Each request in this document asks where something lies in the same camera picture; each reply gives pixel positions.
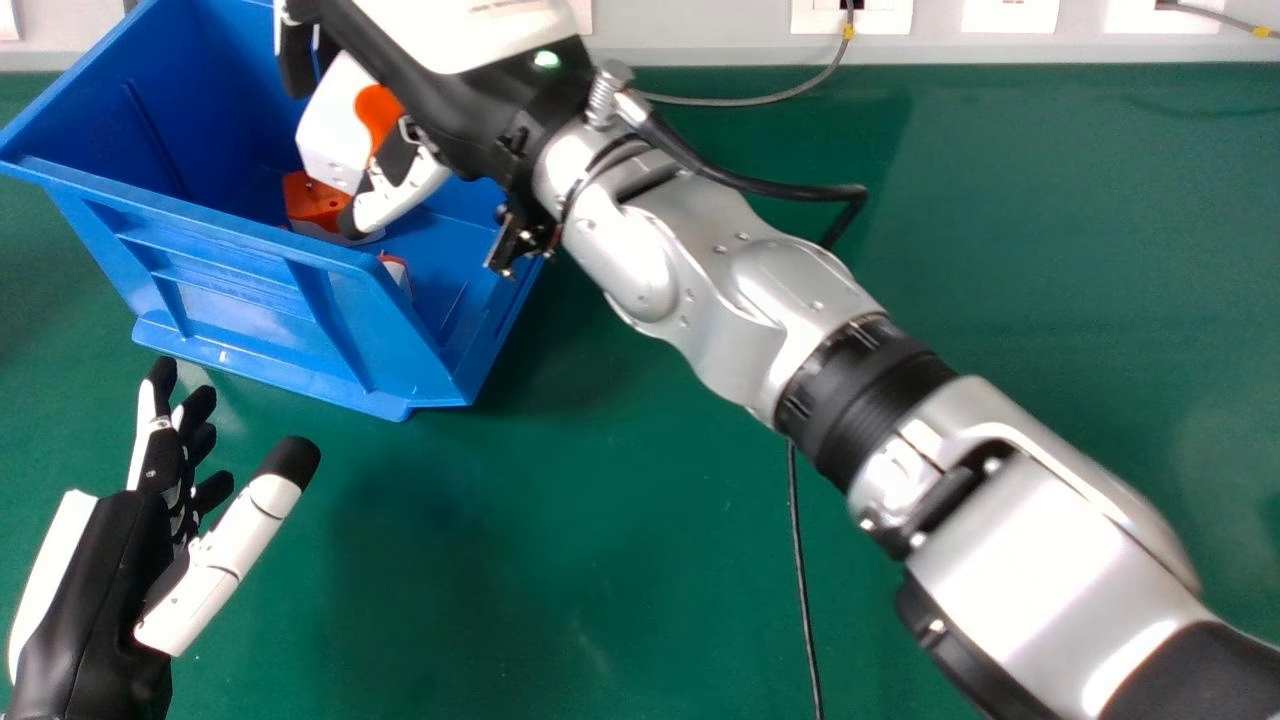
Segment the blue plastic container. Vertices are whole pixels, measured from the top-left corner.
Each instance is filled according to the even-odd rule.
[[[540,269],[483,266],[499,188],[451,181],[361,249],[288,232],[302,109],[269,0],[152,0],[0,133],[0,169],[47,188],[141,345],[388,420],[470,404]]]

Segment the table surface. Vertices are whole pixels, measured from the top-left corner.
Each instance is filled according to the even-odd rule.
[[[652,70],[754,92],[805,69]],[[0,120],[47,76],[0,76]],[[1280,641],[1280,65],[844,69],[754,110],[672,110],[709,156],[859,179],[840,249],[1181,533],[1211,607]],[[817,233],[831,210],[762,201]],[[69,487],[113,492],[152,354],[35,187],[0,179],[0,618]],[[635,334],[572,261],[477,405],[389,424],[211,382],[210,468],[324,448],[294,516],[175,664],[170,717],[804,717],[782,441]],[[975,717],[893,618],[900,570],[801,477],[833,717]],[[0,706],[8,701],[0,691]]]

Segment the white wall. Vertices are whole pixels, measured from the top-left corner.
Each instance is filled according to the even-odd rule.
[[[122,17],[122,0],[13,0],[24,33],[0,42],[0,70],[63,69]],[[1052,36],[965,35],[961,0],[915,0],[909,36],[859,36],[847,63],[1277,60],[1280,42],[1219,35],[1102,33],[1106,0],[1062,0]],[[1226,0],[1226,12],[1280,27],[1277,0]],[[823,63],[833,40],[790,33],[790,0],[594,0],[598,56],[634,64]]]

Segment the robotic hand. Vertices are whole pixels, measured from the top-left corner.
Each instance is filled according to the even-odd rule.
[[[142,380],[127,489],[63,498],[10,635],[8,720],[161,720],[172,657],[221,610],[315,474],[314,445],[280,441],[197,537],[233,479],[195,483],[216,439],[216,396],[205,386],[170,411],[177,379],[161,357]]]
[[[1280,652],[1199,602],[1152,506],[756,217],[740,191],[778,186],[700,159],[627,68],[593,67],[562,3],[276,3],[389,88],[442,164],[507,190],[492,268],[558,242],[623,322],[795,442],[902,562],[900,619],[988,716],[1280,714]]]

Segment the green light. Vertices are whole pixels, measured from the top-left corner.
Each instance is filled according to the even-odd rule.
[[[550,50],[539,50],[538,54],[534,55],[534,64],[539,68],[553,70],[559,67],[559,55],[552,53]]]

